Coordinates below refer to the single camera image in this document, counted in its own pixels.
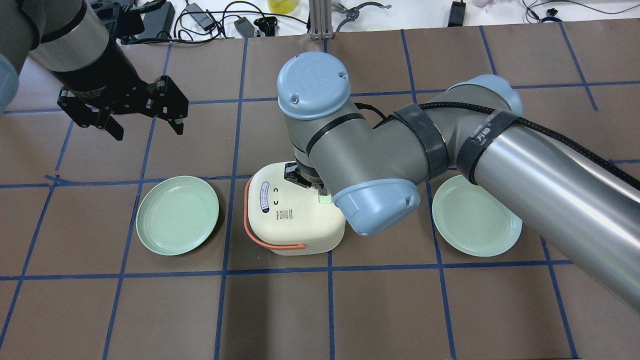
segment robotic arm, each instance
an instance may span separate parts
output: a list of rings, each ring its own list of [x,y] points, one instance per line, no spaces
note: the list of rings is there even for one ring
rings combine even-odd
[[[640,311],[637,180],[619,172],[635,187],[620,181],[587,150],[520,117],[520,97],[497,76],[457,84],[422,108],[407,105],[374,129],[350,89],[343,64],[324,53],[296,56],[278,77],[297,163],[285,177],[330,191],[358,234],[402,219],[420,203],[416,184],[455,166]]]
[[[111,115],[141,113],[166,120],[181,135],[187,98],[169,76],[151,84],[140,79],[115,42],[141,33],[140,14],[165,1],[135,7],[116,1],[0,0],[0,114],[15,96],[17,74],[30,52],[64,84],[58,105],[78,126],[95,126],[122,140],[124,129]]]

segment light blue joint cap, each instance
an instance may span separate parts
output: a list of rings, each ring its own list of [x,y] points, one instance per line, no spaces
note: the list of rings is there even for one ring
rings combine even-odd
[[[511,111],[513,111],[517,115],[524,114],[522,109],[522,100],[520,100],[520,95],[518,95],[516,90],[513,90],[511,88],[509,81],[506,81],[504,78],[501,78],[500,76],[491,75],[491,74],[480,75],[469,81],[455,84],[454,86],[450,87],[449,90],[460,85],[477,85],[483,88],[487,88],[492,92],[495,92],[496,94],[498,94],[502,99],[504,99],[504,102],[506,102],[507,105],[509,105],[509,108],[511,108]]]
[[[333,202],[356,233],[375,235],[417,208],[420,195],[409,180],[380,179],[342,189]]]
[[[278,75],[278,105],[294,119],[329,116],[347,102],[350,93],[347,69],[326,53],[297,55],[284,64]]]
[[[0,117],[18,92],[18,73],[4,55],[0,54]]]

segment orange handle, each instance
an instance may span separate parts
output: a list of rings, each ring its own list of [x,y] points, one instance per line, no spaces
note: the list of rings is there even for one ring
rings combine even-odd
[[[297,244],[297,245],[272,245],[270,243],[266,243],[260,239],[258,239],[256,236],[253,235],[253,233],[251,232],[251,228],[249,226],[249,184],[251,184],[251,180],[253,179],[253,176],[251,176],[251,179],[249,179],[249,181],[247,181],[246,186],[244,187],[244,230],[246,231],[246,234],[249,236],[249,238],[251,238],[251,240],[253,240],[254,243],[260,245],[261,247],[265,247],[267,249],[271,249],[271,250],[302,250],[305,249],[307,246],[305,244]]]

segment yellow cup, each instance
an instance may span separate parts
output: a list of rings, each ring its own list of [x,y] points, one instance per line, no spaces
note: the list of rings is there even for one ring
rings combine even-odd
[[[269,10],[272,13],[288,14],[296,8],[296,0],[268,0]]]

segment plate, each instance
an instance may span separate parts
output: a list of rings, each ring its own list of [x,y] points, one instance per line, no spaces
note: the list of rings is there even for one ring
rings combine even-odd
[[[156,185],[136,216],[136,232],[147,249],[179,255],[198,247],[213,231],[220,212],[211,185],[193,176],[178,176]]]
[[[473,256],[496,256],[520,237],[522,220],[480,186],[458,175],[433,197],[433,221],[454,248]]]

